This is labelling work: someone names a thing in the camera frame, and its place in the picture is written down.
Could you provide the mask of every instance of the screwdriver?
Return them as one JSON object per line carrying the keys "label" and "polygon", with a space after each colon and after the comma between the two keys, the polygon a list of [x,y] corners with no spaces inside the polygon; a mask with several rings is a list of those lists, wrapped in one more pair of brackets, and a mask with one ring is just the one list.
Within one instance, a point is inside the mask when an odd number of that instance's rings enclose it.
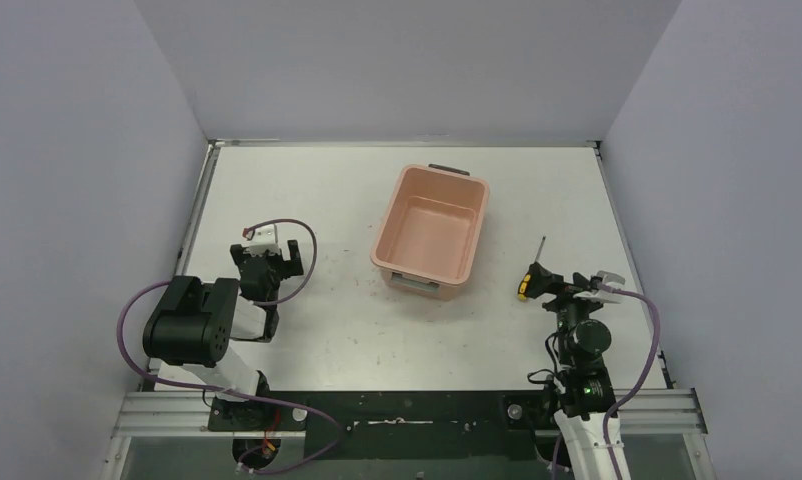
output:
{"label": "screwdriver", "polygon": [[538,280],[541,280],[543,277],[550,276],[551,272],[542,268],[542,265],[539,264],[539,256],[542,255],[542,247],[545,245],[545,236],[543,235],[542,241],[539,242],[539,249],[536,251],[536,257],[534,258],[534,263],[528,266],[528,273],[522,278],[521,283],[519,283],[519,291],[518,297],[519,300],[526,302],[528,297],[530,298],[537,298],[543,292],[537,292],[542,285]]}

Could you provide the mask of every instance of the yellow and black screwdriver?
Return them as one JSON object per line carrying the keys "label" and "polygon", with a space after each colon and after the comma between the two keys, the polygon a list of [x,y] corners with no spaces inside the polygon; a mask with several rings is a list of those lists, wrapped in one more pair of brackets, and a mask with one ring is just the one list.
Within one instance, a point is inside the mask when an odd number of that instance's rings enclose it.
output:
{"label": "yellow and black screwdriver", "polygon": [[542,255],[543,245],[545,245],[544,236],[542,237],[542,241],[539,242],[539,249],[536,251],[534,263],[530,264],[528,273],[522,277],[522,281],[519,283],[517,295],[519,300],[523,302],[527,301],[529,298],[537,298],[543,293],[546,293],[546,289],[551,285],[551,281],[555,277],[554,274],[539,264],[539,256]]}

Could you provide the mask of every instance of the pink bin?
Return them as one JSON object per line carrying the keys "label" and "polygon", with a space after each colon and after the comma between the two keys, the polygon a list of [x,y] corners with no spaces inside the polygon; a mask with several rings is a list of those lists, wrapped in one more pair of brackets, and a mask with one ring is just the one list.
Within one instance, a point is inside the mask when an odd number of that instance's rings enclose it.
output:
{"label": "pink bin", "polygon": [[486,181],[440,165],[408,165],[372,248],[386,283],[450,300],[469,279],[483,213]]}

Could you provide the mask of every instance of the basket handle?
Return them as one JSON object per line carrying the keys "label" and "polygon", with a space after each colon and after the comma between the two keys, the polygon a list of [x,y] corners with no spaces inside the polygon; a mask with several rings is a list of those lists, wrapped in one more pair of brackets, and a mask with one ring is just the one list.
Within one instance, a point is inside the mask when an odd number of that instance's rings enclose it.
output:
{"label": "basket handle", "polygon": [[407,287],[413,287],[419,290],[424,290],[425,292],[429,293],[436,293],[439,290],[439,284],[436,282],[420,282],[418,280],[413,280],[412,278],[405,278],[403,275],[397,272],[392,272],[391,280],[394,283],[399,285],[405,285]]}
{"label": "basket handle", "polygon": [[428,165],[428,167],[429,168],[435,168],[437,170],[445,170],[446,172],[456,173],[456,174],[459,174],[459,175],[465,175],[467,177],[469,176],[469,172],[467,172],[465,170],[460,170],[459,168],[446,167],[445,165],[437,165],[435,163],[431,163],[430,165]]}

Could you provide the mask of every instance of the gray wall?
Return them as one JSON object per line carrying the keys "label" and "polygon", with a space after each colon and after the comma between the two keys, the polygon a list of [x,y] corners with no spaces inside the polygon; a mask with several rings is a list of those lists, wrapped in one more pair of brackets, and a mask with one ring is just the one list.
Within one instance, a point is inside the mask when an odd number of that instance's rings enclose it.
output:
{"label": "gray wall", "polygon": [[684,0],[602,154],[720,478],[802,479],[802,0]]}
{"label": "gray wall", "polygon": [[211,138],[574,142],[610,128],[680,0],[136,3]]}
{"label": "gray wall", "polygon": [[0,480],[100,472],[204,152],[131,0],[0,0]]}

